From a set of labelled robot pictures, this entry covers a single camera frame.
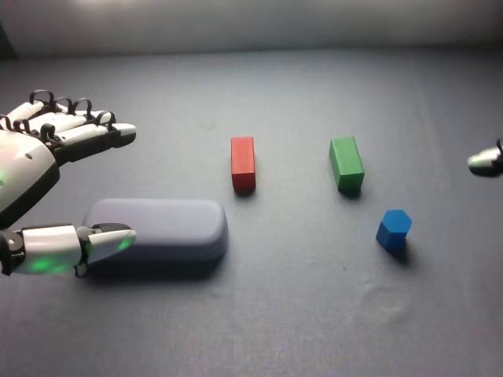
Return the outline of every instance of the toy block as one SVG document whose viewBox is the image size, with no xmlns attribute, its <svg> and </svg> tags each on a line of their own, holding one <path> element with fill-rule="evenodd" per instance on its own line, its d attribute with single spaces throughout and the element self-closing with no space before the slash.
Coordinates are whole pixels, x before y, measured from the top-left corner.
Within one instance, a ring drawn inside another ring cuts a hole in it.
<svg viewBox="0 0 503 377">
<path fill-rule="evenodd" d="M 387 210 L 380 222 L 376 239 L 387 251 L 400 251 L 406 245 L 411 225 L 412 220 L 404 210 Z"/>
<path fill-rule="evenodd" d="M 329 156 L 339 191 L 350 194 L 358 193 L 365 171 L 354 137 L 332 139 Z"/>
<path fill-rule="evenodd" d="M 234 191 L 248 194 L 255 190 L 255 150 L 253 137 L 230 139 L 231 174 Z"/>
</svg>

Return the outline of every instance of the red block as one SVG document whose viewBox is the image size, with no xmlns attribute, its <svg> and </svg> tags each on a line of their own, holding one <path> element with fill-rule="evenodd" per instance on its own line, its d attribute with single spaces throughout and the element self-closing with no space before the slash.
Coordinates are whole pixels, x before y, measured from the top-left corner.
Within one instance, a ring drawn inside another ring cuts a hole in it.
<svg viewBox="0 0 503 377">
<path fill-rule="evenodd" d="M 230 139 L 230 165 L 234 191 L 241 194 L 255 190 L 253 137 L 233 137 Z"/>
</svg>

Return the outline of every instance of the gray table surface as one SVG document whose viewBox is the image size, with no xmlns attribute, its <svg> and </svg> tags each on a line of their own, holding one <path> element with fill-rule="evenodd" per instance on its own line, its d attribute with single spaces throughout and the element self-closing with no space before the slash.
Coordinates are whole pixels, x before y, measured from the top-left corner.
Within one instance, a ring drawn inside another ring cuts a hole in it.
<svg viewBox="0 0 503 377">
<path fill-rule="evenodd" d="M 0 277 L 5 376 L 499 376 L 503 178 L 466 159 L 503 137 L 503 55 L 338 50 L 0 64 L 4 112 L 33 89 L 138 126 L 62 167 L 23 225 L 82 223 L 107 197 L 214 199 L 227 256 L 208 274 Z M 230 138 L 255 138 L 257 190 L 233 194 Z M 329 139 L 355 136 L 359 199 Z M 375 240 L 413 219 L 409 261 Z"/>
</svg>

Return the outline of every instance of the green block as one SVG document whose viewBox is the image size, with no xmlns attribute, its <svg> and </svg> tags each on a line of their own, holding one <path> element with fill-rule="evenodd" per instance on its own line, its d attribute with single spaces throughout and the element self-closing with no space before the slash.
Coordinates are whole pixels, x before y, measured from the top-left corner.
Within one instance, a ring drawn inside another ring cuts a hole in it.
<svg viewBox="0 0 503 377">
<path fill-rule="evenodd" d="M 332 139 L 330 141 L 329 155 L 339 191 L 347 193 L 359 192 L 365 171 L 354 137 Z"/>
</svg>

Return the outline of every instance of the blue block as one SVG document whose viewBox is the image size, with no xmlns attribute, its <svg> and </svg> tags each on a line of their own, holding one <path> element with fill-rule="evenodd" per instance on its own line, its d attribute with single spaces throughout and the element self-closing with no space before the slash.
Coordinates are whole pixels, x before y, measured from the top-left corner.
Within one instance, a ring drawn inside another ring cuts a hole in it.
<svg viewBox="0 0 503 377">
<path fill-rule="evenodd" d="M 387 251 L 400 251 L 406 244 L 412 220 L 404 210 L 387 210 L 380 222 L 376 239 Z"/>
</svg>

